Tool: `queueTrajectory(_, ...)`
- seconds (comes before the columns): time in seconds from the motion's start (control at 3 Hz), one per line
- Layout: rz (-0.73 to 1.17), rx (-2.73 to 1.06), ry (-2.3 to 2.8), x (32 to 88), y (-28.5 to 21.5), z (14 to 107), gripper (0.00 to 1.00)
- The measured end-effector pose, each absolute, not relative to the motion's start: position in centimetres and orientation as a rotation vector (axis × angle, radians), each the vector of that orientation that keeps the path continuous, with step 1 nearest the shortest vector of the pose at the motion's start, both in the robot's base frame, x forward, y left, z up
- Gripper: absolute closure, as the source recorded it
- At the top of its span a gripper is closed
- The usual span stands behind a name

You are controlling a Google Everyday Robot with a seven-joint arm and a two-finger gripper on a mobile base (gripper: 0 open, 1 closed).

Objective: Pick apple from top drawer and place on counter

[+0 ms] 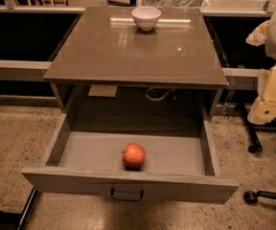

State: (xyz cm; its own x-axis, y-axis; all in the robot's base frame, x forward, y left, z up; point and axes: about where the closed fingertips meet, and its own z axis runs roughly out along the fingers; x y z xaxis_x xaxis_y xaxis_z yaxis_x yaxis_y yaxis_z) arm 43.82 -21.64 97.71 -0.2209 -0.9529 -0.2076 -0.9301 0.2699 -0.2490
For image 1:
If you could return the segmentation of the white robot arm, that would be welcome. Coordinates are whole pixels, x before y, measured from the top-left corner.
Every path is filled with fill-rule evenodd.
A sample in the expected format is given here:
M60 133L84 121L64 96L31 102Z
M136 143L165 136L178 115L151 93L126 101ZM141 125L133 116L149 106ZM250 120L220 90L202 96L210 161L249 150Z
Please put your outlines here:
M276 11L260 24L245 40L253 46L265 46L268 57L276 60ZM258 97L251 106L247 120L255 125L270 123L276 118L276 63L269 70L262 69L258 77Z

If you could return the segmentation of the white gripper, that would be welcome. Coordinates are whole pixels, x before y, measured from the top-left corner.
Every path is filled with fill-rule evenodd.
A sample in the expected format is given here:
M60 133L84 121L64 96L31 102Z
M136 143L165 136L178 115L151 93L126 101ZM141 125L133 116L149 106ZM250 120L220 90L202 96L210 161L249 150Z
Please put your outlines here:
M245 42L252 46L263 45L268 23L266 20L256 27ZM259 99L252 104L247 120L255 125L264 125L276 118L276 65L270 70L261 70L258 93Z

